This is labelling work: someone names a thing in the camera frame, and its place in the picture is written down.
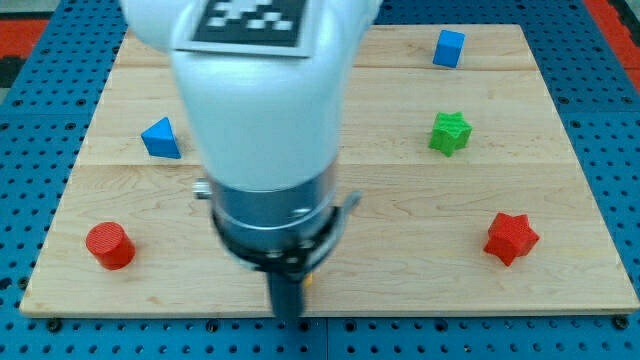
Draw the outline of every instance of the wood grain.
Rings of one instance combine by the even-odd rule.
[[[517,26],[467,34],[461,66],[431,64],[441,26],[382,26],[350,79],[339,194],[364,198],[314,274],[307,316],[611,314],[640,303]],[[427,148],[438,111],[474,131],[446,158]],[[169,116],[181,160],[151,158],[139,134]],[[263,275],[231,260],[165,56],[131,35],[118,55],[21,303],[34,317],[270,316]],[[496,212],[527,213],[542,236],[506,268],[482,251]],[[137,247],[103,270],[84,247],[118,221]]]

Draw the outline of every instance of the blue pegboard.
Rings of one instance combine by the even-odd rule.
[[[583,4],[385,0],[379,24],[520,24],[636,290],[640,99]],[[63,0],[0,106],[0,358],[640,357],[640,316],[75,320],[23,317],[33,270],[125,31],[115,0]]]

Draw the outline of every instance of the green star-shaped block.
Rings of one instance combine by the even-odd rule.
[[[429,147],[451,156],[456,149],[462,149],[467,145],[471,130],[473,128],[464,121],[461,112],[455,114],[438,113],[436,122],[433,124]]]

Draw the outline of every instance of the red cylinder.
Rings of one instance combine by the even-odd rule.
[[[104,222],[89,231],[87,249],[108,270],[127,266],[136,254],[136,248],[120,224]]]

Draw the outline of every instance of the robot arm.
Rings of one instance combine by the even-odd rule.
[[[359,198],[331,206],[344,88],[381,0],[121,1],[171,57],[223,243],[267,274],[278,317],[299,316]]]

